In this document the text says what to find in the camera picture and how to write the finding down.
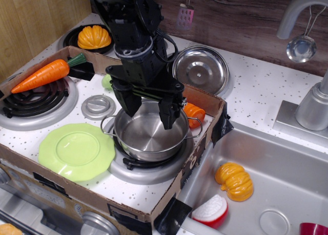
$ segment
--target orange carrot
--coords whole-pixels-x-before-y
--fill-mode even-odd
[[[27,77],[17,86],[15,86],[11,92],[25,92],[27,90],[38,88],[53,81],[64,78],[68,75],[71,66],[78,65],[83,62],[86,62],[86,58],[83,53],[73,57],[68,62],[63,59],[57,59]]]
[[[188,117],[193,117],[193,118],[198,118],[200,122],[204,121],[205,118],[205,110],[201,109],[200,107],[192,104],[192,103],[187,103],[183,111]],[[200,126],[199,122],[197,120],[189,119],[189,127],[194,129],[198,126]]]

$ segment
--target sink drain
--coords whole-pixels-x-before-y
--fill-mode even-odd
[[[289,229],[286,217],[275,210],[266,210],[261,214],[260,226],[267,235],[286,235]]]

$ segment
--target cardboard tray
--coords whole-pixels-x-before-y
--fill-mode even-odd
[[[76,47],[65,47],[50,57],[44,59],[42,62],[32,66],[27,71],[17,75],[15,78],[11,79],[5,84],[2,84],[0,87],[0,90],[3,93],[1,99],[9,96],[11,89],[15,85],[17,85],[20,81],[44,65],[59,58],[67,60],[68,57],[73,57],[80,52],[85,54],[87,61],[93,64],[94,72],[98,74],[104,74],[105,68],[107,66],[121,64],[119,60],[105,57],[101,54],[91,53]],[[127,231],[134,230],[139,234],[151,234],[151,230],[154,229],[155,219],[163,212],[164,208],[167,206],[170,200],[173,197],[177,197],[179,195],[193,168],[197,166],[197,163],[200,162],[201,155],[206,149],[208,143],[212,141],[213,138],[217,138],[215,135],[216,130],[213,130],[213,128],[218,125],[219,118],[225,105],[225,101],[221,98],[189,85],[185,85],[183,95],[187,98],[188,102],[203,108],[208,115],[213,117],[213,121],[206,129],[203,137],[198,141],[194,151],[190,153],[190,157],[186,160],[182,169],[176,175],[167,192],[162,196],[160,201],[150,213],[143,213],[134,208],[104,198],[97,193],[94,193],[74,182],[65,179],[64,177],[39,165],[37,162],[34,162],[20,155],[19,153],[14,152],[12,149],[5,147],[2,144],[0,144],[0,162],[7,167],[14,166],[19,170],[20,173],[23,173],[23,177],[25,179],[28,179],[34,184],[39,185],[41,188],[55,192],[64,200],[74,200],[73,203],[79,203],[85,207],[88,207],[89,209],[95,210],[104,217],[115,218],[119,224],[123,225],[117,225],[121,231],[124,230],[125,227],[128,227]],[[12,185],[16,189],[20,189],[20,187],[16,185],[14,181],[10,181],[8,184]],[[22,192],[27,192],[28,195],[36,199],[39,198],[37,194],[31,191],[22,189]],[[74,209],[74,205],[66,205],[67,208],[62,209],[50,201],[47,202],[46,200],[45,202],[49,206],[58,209],[60,212],[63,212],[68,216],[82,222],[80,216],[77,216],[76,214],[73,215],[74,211],[72,211],[72,209]]]

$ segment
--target orange toy pumpkin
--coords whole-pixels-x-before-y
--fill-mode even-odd
[[[23,233],[13,225],[6,223],[0,225],[0,235],[23,235]]]
[[[254,191],[253,182],[245,169],[237,163],[223,164],[215,174],[215,180],[221,184],[221,190],[233,201],[245,201]]]
[[[98,49],[109,46],[112,42],[106,29],[99,25],[84,27],[78,34],[77,45],[82,49]]]

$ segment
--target light green plate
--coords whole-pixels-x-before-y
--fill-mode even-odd
[[[114,141],[86,123],[68,124],[50,132],[39,147],[39,163],[74,182],[105,172],[115,157]]]

